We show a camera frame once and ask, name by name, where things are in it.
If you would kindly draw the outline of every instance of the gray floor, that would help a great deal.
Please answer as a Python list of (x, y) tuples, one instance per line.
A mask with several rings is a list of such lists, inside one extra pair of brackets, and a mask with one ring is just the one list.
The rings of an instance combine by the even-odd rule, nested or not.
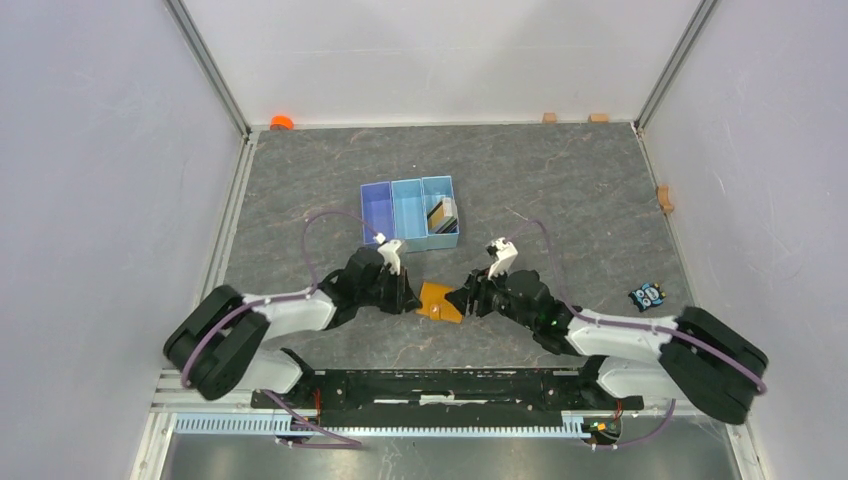
[[(484, 245), (527, 218), (541, 219), (556, 244), (575, 303), (639, 315), (627, 298), (660, 282), (677, 313), (690, 302), (654, 185), (630, 127), (520, 125), (267, 132), (259, 137), (226, 281), (251, 293), (304, 288), (299, 251), (305, 218), (324, 209), (359, 212), (359, 186), (381, 180), (452, 175), (460, 209), (456, 249), (407, 255), (413, 288), (422, 280), (459, 286), (487, 265)], [(362, 241), (345, 218), (318, 221), (309, 249), (321, 276), (340, 268)], [(540, 271), (553, 286), (541, 236), (515, 241), (515, 267)], [(347, 325), (292, 335), (288, 346), (316, 368), (569, 366), (527, 331), (496, 315), (461, 325), (415, 314), (362, 310)], [(625, 438), (656, 418), (626, 418)], [(596, 478), (732, 479), (738, 473), (724, 427), (675, 418), (643, 446), (591, 453), (568, 440), (366, 438), (364, 452), (294, 451), (266, 437), (178, 435), (164, 478)]]
[[(572, 300), (610, 314), (639, 315), (627, 298), (660, 282), (666, 304), (690, 302), (654, 185), (627, 124), (560, 124), (263, 132), (238, 222), (226, 282), (250, 293), (304, 288), (299, 251), (305, 218), (324, 209), (358, 213), (359, 186), (451, 175), (460, 212), (456, 249), (409, 254), (414, 289), (423, 280), (459, 286), (488, 265), (484, 245), (527, 218), (553, 236)], [(344, 266), (361, 226), (325, 217), (308, 245), (321, 277)], [(515, 240), (517, 268), (537, 269), (554, 287), (538, 231)], [(316, 368), (569, 366), (582, 360), (545, 352), (528, 332), (496, 315), (461, 325), (415, 313), (360, 310), (341, 328), (293, 335), (289, 347)]]

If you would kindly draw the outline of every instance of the blue storage bin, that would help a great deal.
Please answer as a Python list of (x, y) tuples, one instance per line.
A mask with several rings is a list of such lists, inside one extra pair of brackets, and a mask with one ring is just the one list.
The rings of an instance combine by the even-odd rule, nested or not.
[[(453, 183), (449, 175), (442, 177), (424, 177), (421, 179), (421, 188), (424, 192), (424, 211), (430, 212), (439, 201), (444, 197), (450, 197), (455, 200), (453, 195)], [(456, 227), (448, 233), (427, 234), (427, 249), (436, 250), (439, 248), (456, 248), (459, 242), (459, 222)]]
[[(362, 219), (387, 239), (395, 238), (395, 216), (392, 207), (391, 182), (369, 183), (359, 187), (362, 199)], [(375, 245), (374, 234), (362, 227), (365, 245)]]
[(419, 178), (392, 182), (395, 235), (406, 240), (408, 252), (427, 250), (427, 217)]

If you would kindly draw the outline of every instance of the robotic hand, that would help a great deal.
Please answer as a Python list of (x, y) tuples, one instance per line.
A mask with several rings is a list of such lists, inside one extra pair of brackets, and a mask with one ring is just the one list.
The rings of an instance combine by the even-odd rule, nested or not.
[[(215, 288), (165, 343), (165, 356), (207, 400), (234, 388), (288, 392), (303, 370), (281, 350), (285, 335), (339, 327), (352, 320), (360, 307), (376, 306), (391, 314), (421, 307), (400, 263), (405, 243), (385, 241), (382, 235), (375, 239), (381, 244), (376, 251), (359, 248), (345, 268), (327, 275), (317, 288), (282, 300), (242, 295), (228, 285)], [(229, 325), (219, 325), (244, 305), (256, 306), (244, 309)], [(213, 330), (208, 343), (202, 341)]]
[(551, 295), (535, 270), (507, 273), (518, 253), (512, 243), (497, 239), (487, 251), (493, 264), (472, 271), (462, 288), (445, 295), (460, 312), (479, 317), (498, 312), (529, 329), (533, 340), (551, 353), (595, 357), (587, 366), (615, 398), (687, 398), (713, 418), (744, 423), (758, 385), (739, 368), (680, 337), (714, 347), (757, 378), (762, 378), (768, 358), (709, 312), (687, 307), (678, 317), (647, 319), (569, 308)]

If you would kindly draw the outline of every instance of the white wall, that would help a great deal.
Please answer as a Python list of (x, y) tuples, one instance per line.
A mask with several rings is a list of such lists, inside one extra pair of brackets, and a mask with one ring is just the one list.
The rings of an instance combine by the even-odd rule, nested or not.
[(721, 2), (648, 125), (697, 298), (771, 358), (775, 479), (844, 478), (848, 3)]
[(0, 5), (0, 477), (126, 478), (239, 138), (163, 4)]
[(185, 0), (248, 121), (632, 120), (698, 0)]

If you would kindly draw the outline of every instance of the blue cartoon sticker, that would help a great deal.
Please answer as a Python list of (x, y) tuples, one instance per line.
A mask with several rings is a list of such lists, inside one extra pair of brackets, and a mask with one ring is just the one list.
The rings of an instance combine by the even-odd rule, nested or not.
[(630, 299), (639, 307), (640, 312), (662, 305), (664, 298), (665, 292), (660, 289), (659, 283), (646, 283), (630, 292)]

